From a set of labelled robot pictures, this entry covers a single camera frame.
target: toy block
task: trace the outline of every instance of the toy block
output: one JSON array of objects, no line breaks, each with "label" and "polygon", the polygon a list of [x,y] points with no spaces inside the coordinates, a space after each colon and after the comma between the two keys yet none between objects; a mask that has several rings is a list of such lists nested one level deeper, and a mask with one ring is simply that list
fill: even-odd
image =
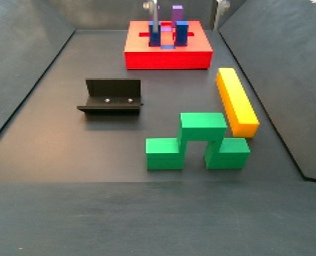
[{"label": "toy block", "polygon": [[184,141],[222,141],[226,129],[222,113],[180,113],[179,145]]},{"label": "toy block", "polygon": [[250,149],[243,138],[224,138],[219,147],[208,142],[204,162],[207,169],[242,169],[244,167]]},{"label": "toy block", "polygon": [[178,150],[176,138],[146,139],[147,169],[182,169],[184,155]]},{"label": "toy block", "polygon": [[179,159],[147,159],[147,170],[182,170],[183,160]]},{"label": "toy block", "polygon": [[172,15],[171,15],[171,27],[175,28],[175,22],[183,20],[183,6],[172,5]]},{"label": "toy block", "polygon": [[[148,35],[147,23],[147,21],[130,22],[123,51],[127,69],[207,69],[210,67],[212,48],[199,21],[188,21],[187,46],[175,46],[174,49],[148,46],[148,38],[143,36]],[[170,34],[172,41],[172,31],[162,32],[164,33]],[[170,45],[170,43],[160,42],[160,45]]]},{"label": "toy block", "polygon": [[232,68],[219,68],[216,86],[234,137],[252,138],[259,126],[246,92]]},{"label": "toy block", "polygon": [[186,46],[187,45],[187,21],[176,21],[175,22],[175,46]]},{"label": "toy block", "polygon": [[152,30],[152,21],[148,22],[148,30],[150,30],[150,46],[160,46],[160,24],[158,24],[158,31],[154,32]]}]

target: green block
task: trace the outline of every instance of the green block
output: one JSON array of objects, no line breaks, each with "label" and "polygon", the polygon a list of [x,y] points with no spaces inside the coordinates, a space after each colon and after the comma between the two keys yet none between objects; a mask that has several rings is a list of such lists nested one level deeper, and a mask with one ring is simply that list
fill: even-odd
[{"label": "green block", "polygon": [[207,169],[242,169],[244,167],[250,149],[243,138],[224,138],[219,150],[211,151],[212,148],[215,146],[210,142],[204,153]]},{"label": "green block", "polygon": [[146,160],[148,170],[182,169],[184,155],[179,152],[176,138],[146,139]]},{"label": "green block", "polygon": [[187,141],[222,140],[227,124],[222,113],[180,113],[179,146]]},{"label": "green block", "polygon": [[147,159],[147,170],[182,170],[180,159]]}]

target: red base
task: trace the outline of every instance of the red base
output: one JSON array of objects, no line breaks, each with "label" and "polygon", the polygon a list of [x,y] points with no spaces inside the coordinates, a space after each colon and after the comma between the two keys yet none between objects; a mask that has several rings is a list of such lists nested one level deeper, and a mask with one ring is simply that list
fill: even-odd
[{"label": "red base", "polygon": [[[188,21],[187,46],[175,47],[175,49],[148,47],[147,35],[148,22],[131,21],[124,46],[127,69],[207,69],[210,67],[212,49],[199,21]],[[172,45],[172,35],[172,31],[160,32],[162,45]]]}]

